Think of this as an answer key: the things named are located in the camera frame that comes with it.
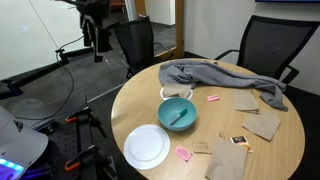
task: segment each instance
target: green bowl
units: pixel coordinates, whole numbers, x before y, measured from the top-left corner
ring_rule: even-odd
[[[180,118],[174,125],[169,123],[184,109],[187,113]],[[172,131],[183,131],[188,129],[197,117],[197,109],[194,104],[184,98],[170,98],[161,103],[158,108],[158,118],[160,122]]]

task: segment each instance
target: gray cloth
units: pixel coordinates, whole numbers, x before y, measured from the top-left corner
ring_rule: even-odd
[[[165,82],[191,84],[197,82],[208,85],[235,88],[256,88],[262,90],[260,98],[271,107],[288,111],[282,103],[283,92],[287,85],[277,79],[236,73],[210,62],[194,60],[176,60],[160,66],[159,80]]]

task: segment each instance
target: wooden table top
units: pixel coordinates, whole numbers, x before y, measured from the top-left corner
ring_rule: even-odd
[[[253,74],[220,61],[219,66]],[[169,135],[171,145],[166,159],[155,168],[138,170],[143,176],[148,179],[206,179],[210,154],[194,154],[189,162],[185,162],[174,149],[182,145],[193,152],[194,140],[205,140],[212,146],[217,132],[225,132],[229,137],[245,136],[249,141],[254,153],[247,156],[243,179],[288,179],[294,173],[303,156],[305,134],[296,109],[285,96],[283,103],[289,108],[288,112],[271,108],[259,98],[260,91],[252,91],[260,109],[275,111],[280,117],[281,124],[271,142],[241,127],[248,114],[233,110],[234,89],[217,86],[196,86],[190,99],[197,108],[196,121],[183,132],[173,132],[158,120],[158,107],[163,102],[159,67],[159,64],[154,65],[132,77],[119,91],[112,107],[112,131],[122,153],[127,136],[139,126],[154,124]],[[220,100],[208,102],[209,95],[218,95]]]

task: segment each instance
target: wire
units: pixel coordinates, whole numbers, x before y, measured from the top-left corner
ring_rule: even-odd
[[[74,41],[71,41],[71,42],[69,42],[69,43],[61,46],[58,50],[61,50],[61,49],[64,48],[65,46],[67,46],[67,45],[69,45],[69,44],[72,44],[72,43],[75,43],[75,42],[79,41],[79,40],[82,39],[82,38],[83,38],[83,36],[80,37],[80,38],[78,38],[78,39],[76,39],[76,40],[74,40]],[[73,78],[71,72],[70,72],[67,68],[65,68],[65,67],[59,62],[58,52],[56,53],[56,59],[57,59],[57,63],[69,74],[69,76],[70,76],[70,78],[71,78],[71,84],[72,84],[72,85],[71,85],[71,90],[70,90],[67,98],[66,98],[65,101],[63,102],[63,104],[60,106],[60,108],[59,108],[56,112],[54,112],[54,113],[51,114],[50,116],[47,116],[47,117],[44,117],[44,118],[26,118],[26,117],[15,116],[16,118],[18,118],[18,119],[24,119],[24,120],[41,120],[41,121],[35,123],[35,124],[38,124],[38,123],[42,122],[43,120],[46,120],[46,119],[49,119],[49,118],[54,117],[54,116],[55,116],[59,111],[61,111],[61,109],[67,104],[67,102],[68,102],[68,100],[70,99],[70,96],[71,96],[71,94],[72,94],[72,92],[73,92],[73,90],[74,90],[74,78]]]

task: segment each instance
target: mesh chair back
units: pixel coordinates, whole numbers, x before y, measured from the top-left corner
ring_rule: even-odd
[[[148,64],[153,60],[154,40],[149,17],[130,21],[114,30],[130,66]]]
[[[252,16],[241,40],[237,64],[279,79],[318,25],[318,22]]]

